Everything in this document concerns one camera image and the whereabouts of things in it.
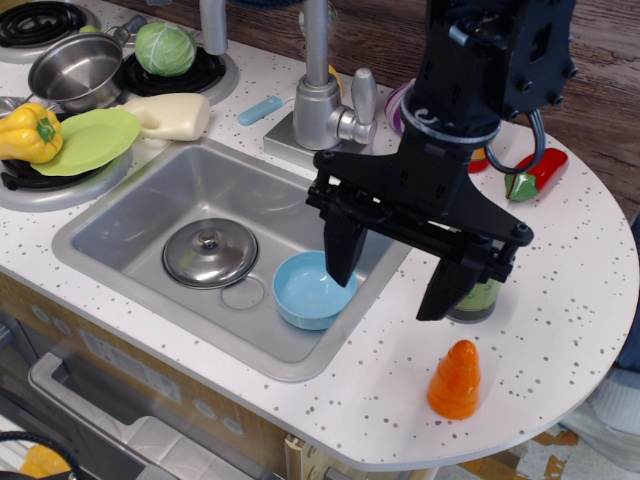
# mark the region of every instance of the white speckled countertop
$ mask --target white speckled countertop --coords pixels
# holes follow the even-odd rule
[[[103,28],[132,14],[97,0],[79,3]],[[263,135],[292,104],[251,127],[236,120],[270,95],[292,96],[304,65],[236,43],[228,53],[240,81],[212,109],[206,135],[313,179],[309,171],[262,152]],[[28,65],[0,69],[0,95],[28,95]],[[382,116],[388,93],[380,88],[377,154],[393,152],[399,140]],[[165,145],[137,140],[132,169]],[[564,149],[553,139],[549,145]],[[529,130],[512,125],[503,126],[495,143],[506,163],[531,148]],[[529,203],[508,204],[495,171],[475,181],[536,234],[520,250],[492,317],[474,325],[416,321],[437,259],[413,250],[328,368],[300,383],[248,368],[57,260],[53,235],[91,202],[49,213],[0,208],[0,270],[354,467],[393,471],[453,464],[520,443],[577,406],[615,360],[638,295],[637,253],[624,215],[575,156],[570,154],[554,188]],[[465,338],[480,353],[481,405],[467,420],[447,421],[430,408],[425,391],[439,359]]]

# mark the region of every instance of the red toy pepper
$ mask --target red toy pepper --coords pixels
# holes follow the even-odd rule
[[[473,151],[473,155],[471,155],[471,161],[469,162],[469,167],[467,170],[469,173],[478,173],[484,170],[489,166],[489,160],[487,160],[487,154],[485,153],[484,148],[478,148]]]
[[[522,160],[516,168],[525,167],[533,158],[533,155]],[[549,183],[551,177],[567,163],[569,157],[557,148],[547,148],[542,160],[533,167],[519,175],[505,175],[504,183],[507,187],[509,200],[524,201],[534,198]]]

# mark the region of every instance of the light blue bowl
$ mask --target light blue bowl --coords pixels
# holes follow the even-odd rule
[[[324,252],[303,252],[285,260],[273,277],[278,313],[305,330],[325,330],[356,293],[351,275],[345,288],[327,273]]]

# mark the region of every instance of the black cable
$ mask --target black cable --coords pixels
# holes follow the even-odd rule
[[[540,110],[535,109],[532,112],[527,113],[527,118],[529,119],[531,130],[533,131],[533,138],[535,143],[533,158],[527,165],[520,168],[506,167],[498,160],[498,158],[493,153],[493,150],[491,150],[491,147],[485,147],[487,160],[489,160],[491,166],[499,172],[505,173],[507,175],[519,175],[528,170],[531,170],[538,163],[540,163],[540,160],[542,160],[544,152],[547,148],[547,140],[544,132],[544,124],[542,123],[542,116],[540,115]]]
[[[82,474],[82,470],[80,470],[80,465],[76,461],[75,458],[71,456],[66,449],[64,449],[61,445],[54,442],[53,440],[44,437],[42,435],[38,435],[30,432],[0,432],[0,442],[9,442],[9,441],[24,441],[24,442],[32,442],[39,443],[40,445],[44,445],[47,448],[50,448],[58,455],[60,455],[69,468],[71,468],[71,472],[75,475],[76,480],[83,480],[84,476]]]

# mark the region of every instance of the stainless steel sink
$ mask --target stainless steel sink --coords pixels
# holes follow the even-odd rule
[[[309,181],[209,139],[174,144],[60,229],[54,254],[265,374],[320,373],[380,294],[409,247],[369,232],[358,291],[326,331],[282,319],[272,277],[286,258],[322,250],[324,222],[305,204]],[[162,263],[171,235],[193,221],[235,220],[255,235],[251,273],[221,289],[173,280]]]

